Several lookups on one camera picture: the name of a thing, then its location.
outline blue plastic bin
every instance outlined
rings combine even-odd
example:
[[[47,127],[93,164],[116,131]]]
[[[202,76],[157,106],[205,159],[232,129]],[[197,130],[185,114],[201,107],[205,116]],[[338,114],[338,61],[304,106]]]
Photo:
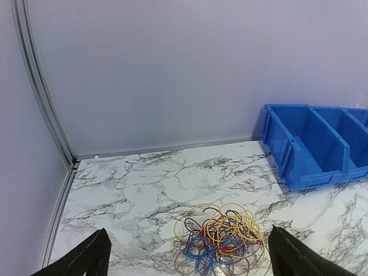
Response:
[[[368,178],[368,111],[266,105],[263,142],[291,191]]]

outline lavender wall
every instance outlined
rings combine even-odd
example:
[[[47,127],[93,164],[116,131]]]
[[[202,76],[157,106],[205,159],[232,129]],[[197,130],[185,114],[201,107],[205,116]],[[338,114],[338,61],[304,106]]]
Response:
[[[0,274],[36,269],[66,175],[33,96],[10,1],[0,1]]]
[[[78,155],[261,135],[266,103],[368,105],[368,6],[338,1],[30,1]]]

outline marble floor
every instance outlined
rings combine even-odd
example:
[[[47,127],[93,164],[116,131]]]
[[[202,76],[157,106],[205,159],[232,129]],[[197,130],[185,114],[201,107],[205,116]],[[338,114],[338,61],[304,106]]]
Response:
[[[368,267],[368,182],[289,192],[269,150],[251,141],[84,160],[68,196],[52,261],[95,230],[112,241],[109,275],[179,275],[173,227],[192,206],[236,202],[356,273]],[[249,275],[272,275],[268,259]]]

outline rubber band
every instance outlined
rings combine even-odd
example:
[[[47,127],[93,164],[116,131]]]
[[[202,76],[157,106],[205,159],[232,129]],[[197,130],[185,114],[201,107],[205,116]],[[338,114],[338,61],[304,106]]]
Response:
[[[224,207],[230,205],[237,206],[241,211],[232,209],[224,211]],[[211,210],[213,214],[202,224],[189,217],[194,214],[195,209],[204,206],[203,213]],[[177,234],[176,228],[179,222],[183,222],[187,230],[183,236]],[[265,251],[268,251],[260,231],[261,225],[263,224],[254,221],[254,216],[249,210],[237,203],[228,203],[223,206],[199,204],[192,207],[174,225],[175,236],[186,243],[185,248],[174,260],[176,271],[183,273],[177,269],[178,257],[183,254],[195,261],[192,272],[203,276],[216,274],[215,270],[218,269],[224,271],[226,275],[235,275],[235,265],[242,260],[247,262],[248,269],[241,274],[248,275],[250,270],[258,265],[255,272],[257,273],[265,259]],[[258,246],[258,248],[250,252],[253,246]],[[259,249],[262,250],[260,256],[255,261],[249,261],[249,257],[255,255]]]

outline bin compartment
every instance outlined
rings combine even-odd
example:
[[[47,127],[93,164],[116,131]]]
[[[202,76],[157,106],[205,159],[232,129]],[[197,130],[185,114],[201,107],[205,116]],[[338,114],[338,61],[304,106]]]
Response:
[[[368,110],[349,108],[347,109],[359,122],[361,122],[366,128],[368,128]]]
[[[349,169],[368,166],[368,130],[357,122],[358,118],[343,109],[315,109],[350,146]]]

